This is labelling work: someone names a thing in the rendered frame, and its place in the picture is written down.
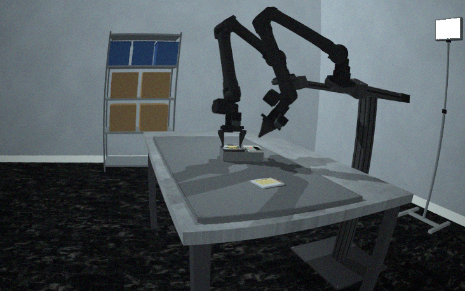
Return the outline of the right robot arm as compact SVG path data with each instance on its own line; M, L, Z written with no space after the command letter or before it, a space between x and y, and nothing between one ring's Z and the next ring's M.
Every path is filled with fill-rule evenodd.
M223 96L213 101L212 112L215 114L226 114L225 125L241 126L241 112L238 112L241 90L238 86L234 68L233 53L231 48L231 32L236 33L247 43L258 50L269 66L271 62L264 48L262 40L242 26L236 16L225 19L214 28L215 39L219 42L220 60L223 74Z

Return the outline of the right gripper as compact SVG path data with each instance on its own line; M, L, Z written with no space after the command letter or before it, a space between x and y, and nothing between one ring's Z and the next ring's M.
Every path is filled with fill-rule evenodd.
M242 129L244 129L244 126L222 125L220 127L220 130L218 131L218 135L220 137L222 147L224 147L224 132L229 132L229 133L240 132L239 133L239 147L241 147L243 139L244 139L244 137L246 135L246 130L242 130ZM220 134L221 134L221 136L220 136Z

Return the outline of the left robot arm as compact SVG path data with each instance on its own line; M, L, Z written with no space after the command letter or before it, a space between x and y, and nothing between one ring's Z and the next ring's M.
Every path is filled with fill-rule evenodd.
M273 109L267 117L274 122L277 128L281 128L287 124L288 119L284 115L289 110L289 105L297 99L298 95L274 38L273 28L270 24L271 20L313 43L329 55L328 58L335 63L335 70L333 71L333 75L327 76L328 80L341 87L354 87L356 83L350 80L351 73L348 63L349 59L347 58L348 50L344 45L334 44L331 40L282 13L274 6L267 7L253 19L252 24L266 49L281 92L279 94L271 89L264 96L263 100L271 107L276 105L275 109L279 111Z

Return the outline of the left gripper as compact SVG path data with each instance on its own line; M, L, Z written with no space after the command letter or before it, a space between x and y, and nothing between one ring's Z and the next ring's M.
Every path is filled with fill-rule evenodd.
M261 126L261 129L260 129L260 132L259 132L259 135L258 137L261 138L263 135L275 130L275 129L278 129L275 125L274 125L274 122L271 121L266 115L264 114L261 114L261 116L263 117L263 122L262 122L262 126ZM265 123L265 124L264 124ZM275 126L275 127L274 127ZM264 127L264 130L263 130L263 127ZM281 128L279 128L278 130L281 130Z

